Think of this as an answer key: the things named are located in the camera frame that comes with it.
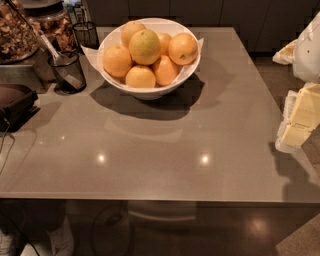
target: bag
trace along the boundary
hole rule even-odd
[[[36,91],[21,84],[0,84],[0,131],[17,131],[34,112]]]

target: orange fruit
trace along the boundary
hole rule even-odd
[[[160,55],[168,55],[168,46],[172,37],[169,34],[162,32],[157,33],[157,35],[161,46]]]
[[[134,88],[153,88],[156,86],[156,77],[149,67],[136,65],[127,73],[126,84]]]
[[[125,47],[129,47],[129,42],[132,35],[139,30],[145,29],[146,26],[140,21],[131,20],[125,23],[121,28],[121,42]]]
[[[156,82],[161,86],[167,86],[179,74],[179,68],[167,55],[161,55],[160,58],[152,64],[152,70],[156,76]]]
[[[141,65],[151,65],[160,56],[160,40],[150,29],[143,29],[133,34],[129,43],[132,59]]]
[[[124,77],[132,67],[129,50],[122,45],[112,45],[103,53],[103,68],[114,77]]]
[[[179,33],[170,40],[168,54],[178,65],[190,64],[198,55],[198,42],[188,33]]]

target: white bowl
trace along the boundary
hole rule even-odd
[[[186,27],[182,26],[181,24],[166,20],[166,19],[159,19],[159,18],[148,18],[148,19],[140,19],[140,22],[142,22],[148,29],[151,29],[155,32],[163,32],[168,33],[171,36],[174,36],[181,32],[186,32],[191,34],[197,41],[198,39],[195,37],[195,35]],[[153,100],[160,98],[161,96],[175,90],[178,88],[184,81],[188,79],[189,76],[192,75],[192,73],[196,70],[199,62],[200,62],[200,51],[201,46],[198,43],[199,47],[199,54],[195,61],[191,63],[190,65],[185,65],[181,69],[179,75],[168,86],[160,87],[156,86],[155,88],[132,88],[126,85],[122,80],[114,78],[110,76],[106,71],[103,69],[103,62],[102,57],[104,50],[107,49],[111,45],[120,44],[121,43],[121,27],[116,28],[113,30],[100,44],[100,47],[98,49],[98,55],[97,55],[97,68],[99,69],[101,75],[104,77],[106,81],[108,81],[110,84],[115,86],[116,88],[120,89],[121,91],[130,94],[138,99],[142,100]]]

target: gray table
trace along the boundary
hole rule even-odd
[[[82,59],[87,88],[39,95],[5,138],[0,197],[319,203],[305,153],[274,149],[281,112],[232,28],[193,28],[201,63],[156,101],[121,93]]]

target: kitchen counter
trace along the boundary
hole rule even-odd
[[[155,101],[120,92],[82,56],[87,88],[52,85],[5,138],[0,196],[319,203],[305,153],[274,148],[281,112],[235,31],[192,31],[199,67]]]

